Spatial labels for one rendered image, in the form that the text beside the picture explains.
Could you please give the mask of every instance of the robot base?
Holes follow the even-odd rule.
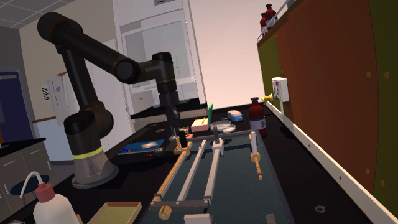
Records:
[[[118,175],[118,173],[119,173],[119,168],[117,167],[117,165],[113,164],[113,172],[106,178],[96,181],[96,182],[93,182],[93,183],[90,183],[90,184],[79,184],[76,181],[76,177],[74,177],[74,178],[72,178],[72,186],[74,186],[74,188],[77,188],[77,189],[89,189],[89,188],[97,187],[97,186],[100,186],[100,185],[105,184],[108,181],[112,180],[113,178],[115,178]]]

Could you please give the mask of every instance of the pink box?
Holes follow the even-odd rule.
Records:
[[[203,122],[203,119],[198,119],[198,120],[195,120],[193,122],[193,124],[191,125],[191,132],[207,131],[207,130],[209,130],[209,127],[210,127],[210,124],[207,124],[207,118],[205,119],[205,122]]]

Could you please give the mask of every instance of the ceiling tile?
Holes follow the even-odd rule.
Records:
[[[42,16],[43,16],[43,14],[36,13],[33,16],[30,16],[29,18],[24,19],[23,21],[21,21],[21,23],[30,24],[31,22],[33,22],[37,19],[40,19],[40,17],[42,17]]]
[[[41,12],[41,13],[53,12],[54,10],[59,9],[59,8],[61,8],[61,7],[64,6],[64,5],[66,5],[66,4],[63,3],[63,2],[57,2],[57,3],[55,3],[54,5],[48,7],[48,8],[46,8],[46,9],[40,11],[40,12]]]
[[[16,24],[16,22],[8,22],[8,21],[0,20],[0,26],[11,27],[12,25],[15,25],[15,24]]]
[[[13,22],[20,22],[26,17],[33,15],[34,12],[14,6],[4,6],[0,9],[0,19],[5,19]]]
[[[39,0],[39,1],[38,0],[36,0],[36,1],[13,0],[12,2],[10,2],[10,5],[23,7],[25,9],[30,9],[30,10],[38,12],[47,6],[50,6],[54,3],[56,3],[57,1],[58,0]]]
[[[24,27],[24,26],[26,26],[26,25],[24,25],[24,24],[17,24],[17,25],[15,25],[15,26],[11,27],[11,28],[20,29],[20,28],[22,28],[22,27]]]

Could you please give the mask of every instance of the blue door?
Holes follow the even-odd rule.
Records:
[[[4,142],[33,139],[18,72],[0,72],[0,130]]]

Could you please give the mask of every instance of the white plastic bottle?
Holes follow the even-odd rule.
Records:
[[[35,190],[39,202],[33,211],[36,224],[79,224],[69,200],[62,195],[56,195],[51,184],[43,183],[37,172],[31,172],[26,178],[20,198],[32,175],[36,175],[39,180],[39,187]]]

